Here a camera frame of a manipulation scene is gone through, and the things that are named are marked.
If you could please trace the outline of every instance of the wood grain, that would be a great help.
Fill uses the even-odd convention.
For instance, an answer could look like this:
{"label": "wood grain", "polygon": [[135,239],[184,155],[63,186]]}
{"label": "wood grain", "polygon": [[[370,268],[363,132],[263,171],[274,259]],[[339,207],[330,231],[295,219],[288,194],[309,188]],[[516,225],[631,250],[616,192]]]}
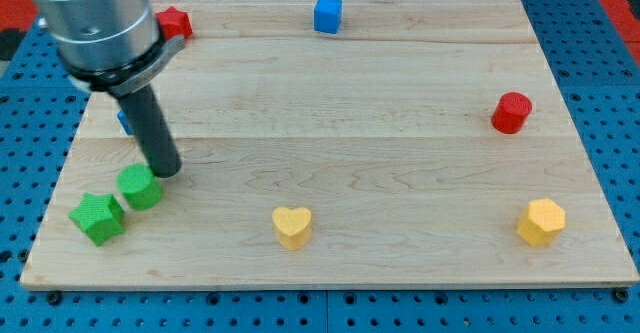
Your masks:
{"label": "wood grain", "polygon": [[[142,162],[94,94],[22,283],[29,289],[485,289],[639,280],[518,0],[345,0],[336,36],[311,0],[158,1],[195,38],[154,83],[184,168],[96,248],[66,214]],[[531,97],[521,134],[489,117]],[[120,202],[124,199],[118,195]],[[515,222],[550,197],[568,228],[529,247]],[[271,212],[308,207],[302,249]]]}

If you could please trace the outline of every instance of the green star block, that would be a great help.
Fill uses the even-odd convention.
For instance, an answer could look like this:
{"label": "green star block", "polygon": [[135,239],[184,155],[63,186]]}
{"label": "green star block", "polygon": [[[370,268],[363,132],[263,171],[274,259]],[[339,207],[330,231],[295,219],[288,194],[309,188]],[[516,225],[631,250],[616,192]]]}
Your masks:
{"label": "green star block", "polygon": [[149,209],[162,199],[162,187],[151,169],[143,164],[134,164],[123,169],[118,175],[117,184],[133,209]]}
{"label": "green star block", "polygon": [[101,246],[107,239],[124,233],[120,224],[123,216],[124,210],[113,194],[97,196],[85,193],[78,207],[69,213],[69,219],[96,246]]}

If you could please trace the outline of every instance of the blue block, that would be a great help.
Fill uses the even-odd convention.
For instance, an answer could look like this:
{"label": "blue block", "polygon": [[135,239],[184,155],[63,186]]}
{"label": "blue block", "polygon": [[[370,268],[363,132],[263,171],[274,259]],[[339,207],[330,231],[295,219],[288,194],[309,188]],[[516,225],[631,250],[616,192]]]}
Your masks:
{"label": "blue block", "polygon": [[120,124],[122,124],[124,132],[127,133],[127,135],[132,135],[133,132],[131,131],[131,127],[129,127],[129,121],[123,111],[118,112],[118,120],[120,121]]}
{"label": "blue block", "polygon": [[318,0],[313,10],[313,29],[318,32],[336,34],[341,21],[341,0]]}

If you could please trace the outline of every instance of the blue perforated surface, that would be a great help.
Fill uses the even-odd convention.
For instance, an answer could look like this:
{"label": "blue perforated surface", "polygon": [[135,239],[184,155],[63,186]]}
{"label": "blue perforated surface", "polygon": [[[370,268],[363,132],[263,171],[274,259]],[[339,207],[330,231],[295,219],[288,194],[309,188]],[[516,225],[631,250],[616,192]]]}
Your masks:
{"label": "blue perforated surface", "polygon": [[[640,72],[596,0],[523,0],[636,264]],[[86,96],[32,29],[0,80],[0,332],[640,331],[640,293],[47,293],[17,282]]]}

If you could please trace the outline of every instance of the yellow block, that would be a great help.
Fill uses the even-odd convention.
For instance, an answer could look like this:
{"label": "yellow block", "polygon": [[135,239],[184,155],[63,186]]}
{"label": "yellow block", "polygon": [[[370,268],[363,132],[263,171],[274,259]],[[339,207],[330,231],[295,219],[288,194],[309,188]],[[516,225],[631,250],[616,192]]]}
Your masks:
{"label": "yellow block", "polygon": [[278,241],[288,250],[300,249],[311,238],[311,211],[307,208],[278,207],[272,218]]}
{"label": "yellow block", "polygon": [[518,219],[517,233],[529,245],[538,247],[551,244],[566,228],[564,209],[549,198],[529,202]]}

